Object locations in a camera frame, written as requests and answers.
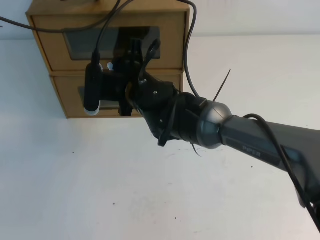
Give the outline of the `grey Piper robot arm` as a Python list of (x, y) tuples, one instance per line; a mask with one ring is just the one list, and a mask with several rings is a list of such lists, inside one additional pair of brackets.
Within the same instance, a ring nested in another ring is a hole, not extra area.
[(133, 39), (124, 55), (108, 63), (108, 92), (127, 111), (136, 109), (163, 147), (182, 140), (206, 149), (228, 146), (293, 177), (300, 199), (320, 204), (320, 132), (266, 122), (260, 116), (233, 115), (223, 103), (178, 91), (146, 68), (160, 48), (155, 40), (146, 53)]

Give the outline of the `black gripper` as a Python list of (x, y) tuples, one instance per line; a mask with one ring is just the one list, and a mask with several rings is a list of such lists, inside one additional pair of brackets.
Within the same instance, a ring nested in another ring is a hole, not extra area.
[(157, 140), (179, 140), (174, 130), (177, 100), (180, 92), (172, 82), (161, 81), (146, 71), (140, 75), (144, 57), (142, 41), (129, 40), (125, 52), (126, 73), (102, 73), (101, 98), (119, 103), (119, 114), (139, 112)]

